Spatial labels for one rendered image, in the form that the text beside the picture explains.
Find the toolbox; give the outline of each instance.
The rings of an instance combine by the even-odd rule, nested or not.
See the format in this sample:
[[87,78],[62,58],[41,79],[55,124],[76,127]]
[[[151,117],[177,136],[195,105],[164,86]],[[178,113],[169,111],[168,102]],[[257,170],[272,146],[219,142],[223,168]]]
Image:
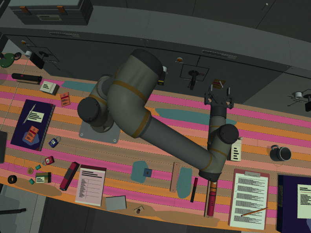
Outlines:
[[87,25],[91,0],[11,0],[8,7],[24,24]]

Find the mug handle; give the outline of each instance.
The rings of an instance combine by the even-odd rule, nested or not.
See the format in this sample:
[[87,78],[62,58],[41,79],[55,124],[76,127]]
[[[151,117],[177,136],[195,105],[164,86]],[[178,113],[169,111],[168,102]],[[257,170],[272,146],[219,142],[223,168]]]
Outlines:
[[277,147],[278,149],[280,148],[278,145],[273,145],[273,146],[271,146],[271,149],[273,150],[274,147]]

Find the robotic arm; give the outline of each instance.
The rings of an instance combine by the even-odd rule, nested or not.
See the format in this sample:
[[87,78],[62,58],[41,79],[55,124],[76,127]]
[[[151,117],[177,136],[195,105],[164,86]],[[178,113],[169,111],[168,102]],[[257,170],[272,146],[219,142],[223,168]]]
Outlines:
[[152,117],[145,108],[162,73],[163,66],[154,55],[142,49],[134,50],[114,76],[101,77],[89,97],[79,103],[79,116],[97,132],[109,130],[115,121],[131,137],[144,139],[198,168],[199,176],[217,182],[231,145],[239,137],[234,125],[225,124],[226,101],[213,97],[208,150],[205,150]]

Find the clipboard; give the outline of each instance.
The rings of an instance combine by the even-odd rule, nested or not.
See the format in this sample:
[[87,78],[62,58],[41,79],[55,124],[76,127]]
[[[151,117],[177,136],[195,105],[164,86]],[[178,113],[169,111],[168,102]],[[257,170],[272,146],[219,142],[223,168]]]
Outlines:
[[[230,212],[229,212],[228,225],[230,225],[230,221],[231,221],[231,211],[232,211],[232,205],[233,205],[234,185],[235,185],[236,173],[245,174],[245,175],[249,175],[249,176],[252,176],[252,177],[267,177],[267,178],[268,178],[268,189],[267,189],[267,203],[266,203],[266,207],[268,206],[268,195],[269,195],[270,174],[268,174],[268,173],[261,173],[261,172],[253,172],[253,171],[248,171],[248,170],[243,170],[243,169],[234,169],[233,186],[232,186],[232,193],[231,193],[231,203],[230,203]],[[265,226],[266,226],[266,222],[267,222],[267,211],[265,212]]]

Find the pink form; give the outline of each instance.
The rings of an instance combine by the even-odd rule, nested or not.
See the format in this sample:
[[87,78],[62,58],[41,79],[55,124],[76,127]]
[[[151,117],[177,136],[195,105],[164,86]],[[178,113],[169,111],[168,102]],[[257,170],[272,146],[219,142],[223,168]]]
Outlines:
[[75,202],[101,206],[106,168],[81,165]]

